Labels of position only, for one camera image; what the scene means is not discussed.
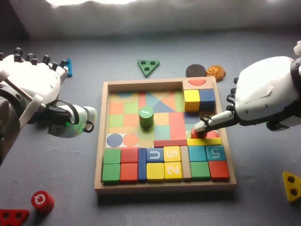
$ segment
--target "wooden frame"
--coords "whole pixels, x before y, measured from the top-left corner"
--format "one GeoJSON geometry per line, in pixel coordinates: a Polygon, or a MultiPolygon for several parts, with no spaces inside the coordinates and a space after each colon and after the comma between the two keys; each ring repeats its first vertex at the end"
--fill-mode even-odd
{"type": "MultiPolygon", "coordinates": [[[[191,182],[175,182],[175,183],[146,183],[146,184],[121,184],[121,185],[103,185],[101,183],[101,175],[103,168],[103,151],[106,147],[107,123],[109,113],[109,94],[121,91],[155,91],[155,90],[179,90],[182,89],[182,81],[190,78],[178,79],[160,79],[160,80],[138,80],[138,81],[110,81],[103,83],[103,98],[100,117],[100,128],[98,137],[98,150],[95,169],[94,188],[97,194],[127,194],[127,193],[158,193],[158,192],[188,192],[188,191],[228,191],[233,190],[236,185],[235,172],[232,163],[229,143],[227,139],[226,129],[219,129],[219,136],[224,146],[227,164],[230,173],[228,182],[212,182],[212,181],[191,181],[191,182]]],[[[218,95],[217,85],[214,77],[205,77],[213,83],[216,113],[222,112],[221,102],[218,95]]]]}

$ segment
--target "tabletop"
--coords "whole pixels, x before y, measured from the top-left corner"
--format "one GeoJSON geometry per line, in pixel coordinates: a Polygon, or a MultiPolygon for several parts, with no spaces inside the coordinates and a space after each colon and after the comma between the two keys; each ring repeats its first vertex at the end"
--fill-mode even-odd
{"type": "MultiPolygon", "coordinates": [[[[223,31],[149,34],[92,40],[2,42],[0,52],[16,47],[45,54],[51,61],[72,59],[73,77],[61,86],[59,98],[101,110],[104,81],[145,79],[137,59],[160,60],[147,79],[185,77],[191,64],[220,65],[226,71],[217,83],[222,108],[235,87],[233,79],[259,60],[288,56],[301,40],[294,31],[223,31]]],[[[47,129],[27,125],[0,167],[0,208],[27,209],[25,226],[299,226],[300,205],[286,200],[282,172],[301,176],[300,130],[271,132],[264,124],[227,128],[237,178],[230,193],[134,194],[98,198],[94,190],[99,116],[92,133],[63,139],[47,129]],[[38,190],[55,200],[42,217],[31,205],[38,190]]]]}

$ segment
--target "hole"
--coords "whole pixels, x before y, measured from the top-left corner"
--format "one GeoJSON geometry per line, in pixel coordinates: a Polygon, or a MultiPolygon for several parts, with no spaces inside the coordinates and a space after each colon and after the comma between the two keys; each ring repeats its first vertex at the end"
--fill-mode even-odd
{"type": "Polygon", "coordinates": [[[291,189],[291,194],[292,195],[297,195],[298,194],[298,190],[296,188],[292,188],[291,189]]]}
{"type": "Polygon", "coordinates": [[[4,213],[3,213],[3,218],[4,218],[4,219],[9,218],[9,213],[8,213],[8,212],[4,212],[4,213]]]}
{"type": "Polygon", "coordinates": [[[289,176],[287,180],[291,183],[295,182],[295,178],[293,176],[289,176]]]}
{"type": "Polygon", "coordinates": [[[16,213],[16,218],[17,219],[21,219],[21,217],[22,217],[22,213],[16,213]]]}

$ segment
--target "blue circle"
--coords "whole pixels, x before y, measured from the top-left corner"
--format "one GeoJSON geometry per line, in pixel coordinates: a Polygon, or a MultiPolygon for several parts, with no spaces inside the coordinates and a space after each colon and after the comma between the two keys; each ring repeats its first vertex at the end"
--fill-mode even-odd
{"type": "Polygon", "coordinates": [[[129,98],[133,93],[117,93],[116,95],[120,98],[129,98]]]}
{"type": "Polygon", "coordinates": [[[122,136],[118,133],[114,133],[108,136],[107,144],[110,147],[119,147],[122,144],[122,136]]]}

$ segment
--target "robotic arm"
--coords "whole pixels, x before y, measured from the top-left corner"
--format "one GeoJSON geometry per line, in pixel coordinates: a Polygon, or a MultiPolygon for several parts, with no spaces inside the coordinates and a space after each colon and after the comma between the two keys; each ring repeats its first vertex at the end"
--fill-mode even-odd
{"type": "MultiPolygon", "coordinates": [[[[301,41],[294,48],[301,55],[301,41]]],[[[301,124],[301,57],[293,60],[277,56],[261,60],[244,69],[234,79],[226,111],[213,117],[201,117],[195,131],[205,133],[240,124],[266,122],[271,131],[281,131],[301,124]]]]}
{"type": "Polygon", "coordinates": [[[59,100],[61,84],[67,77],[66,61],[50,64],[45,55],[38,63],[33,54],[22,59],[23,50],[3,58],[0,53],[0,165],[27,123],[43,122],[48,133],[71,138],[93,131],[97,111],[59,100]]]}

